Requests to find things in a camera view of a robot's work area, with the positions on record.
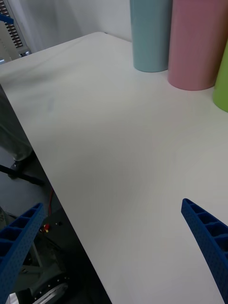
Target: green cylinder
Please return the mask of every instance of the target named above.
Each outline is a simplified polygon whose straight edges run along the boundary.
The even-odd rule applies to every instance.
[[[228,112],[228,43],[215,83],[213,101],[220,109]]]

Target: gray floor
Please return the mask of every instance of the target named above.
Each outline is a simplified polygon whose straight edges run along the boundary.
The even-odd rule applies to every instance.
[[[7,167],[13,164],[12,156],[1,147],[0,164]],[[45,185],[40,187],[25,180],[11,180],[7,174],[0,172],[0,206],[6,212],[19,216],[35,204],[42,202],[47,214],[51,185],[39,161],[36,159],[30,164],[25,173],[44,180]],[[61,204],[55,194],[51,206],[52,212],[61,208]]]

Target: shoe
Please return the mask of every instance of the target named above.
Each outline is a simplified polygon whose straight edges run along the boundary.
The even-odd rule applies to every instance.
[[[14,170],[15,172],[17,173],[22,173],[25,168],[31,164],[31,162],[33,160],[35,160],[36,158],[36,155],[35,155],[35,152],[32,151],[32,153],[30,154],[30,156],[28,156],[27,158],[25,158],[24,160],[21,160],[21,161],[15,161],[12,166],[10,167],[10,169]],[[13,176],[11,174],[8,174],[8,177],[10,177],[12,180],[16,179],[17,177],[16,176]]]

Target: person's leg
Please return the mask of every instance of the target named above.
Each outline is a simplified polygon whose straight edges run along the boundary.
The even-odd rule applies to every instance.
[[[22,172],[35,158],[33,149],[0,86],[0,146],[15,160],[11,169]]]

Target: pink cylinder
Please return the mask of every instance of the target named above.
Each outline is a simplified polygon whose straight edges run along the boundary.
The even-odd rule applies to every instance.
[[[228,0],[173,0],[168,81],[184,90],[214,86],[228,39]]]

